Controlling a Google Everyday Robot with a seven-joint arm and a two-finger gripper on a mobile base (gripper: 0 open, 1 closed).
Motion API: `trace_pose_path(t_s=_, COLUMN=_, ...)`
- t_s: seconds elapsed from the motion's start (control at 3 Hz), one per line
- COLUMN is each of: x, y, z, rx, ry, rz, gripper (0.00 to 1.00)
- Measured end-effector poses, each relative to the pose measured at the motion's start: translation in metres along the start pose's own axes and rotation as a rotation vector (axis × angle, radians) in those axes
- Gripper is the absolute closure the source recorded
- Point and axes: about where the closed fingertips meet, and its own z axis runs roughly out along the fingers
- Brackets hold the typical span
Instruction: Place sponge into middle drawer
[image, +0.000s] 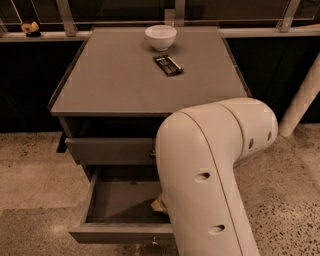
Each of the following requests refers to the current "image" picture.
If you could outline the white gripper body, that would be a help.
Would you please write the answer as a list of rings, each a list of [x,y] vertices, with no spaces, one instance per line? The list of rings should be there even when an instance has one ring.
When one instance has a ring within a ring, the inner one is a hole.
[[[168,214],[168,209],[167,209],[167,206],[166,206],[166,202],[165,202],[165,198],[164,198],[163,193],[161,193],[158,196],[158,202],[159,202],[160,211],[162,213],[164,213],[164,214]]]

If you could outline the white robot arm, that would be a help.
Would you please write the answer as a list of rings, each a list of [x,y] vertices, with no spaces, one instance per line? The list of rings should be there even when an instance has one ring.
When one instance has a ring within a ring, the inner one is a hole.
[[[156,137],[156,163],[180,256],[260,256],[234,166],[268,148],[277,119],[234,98],[179,110]]]

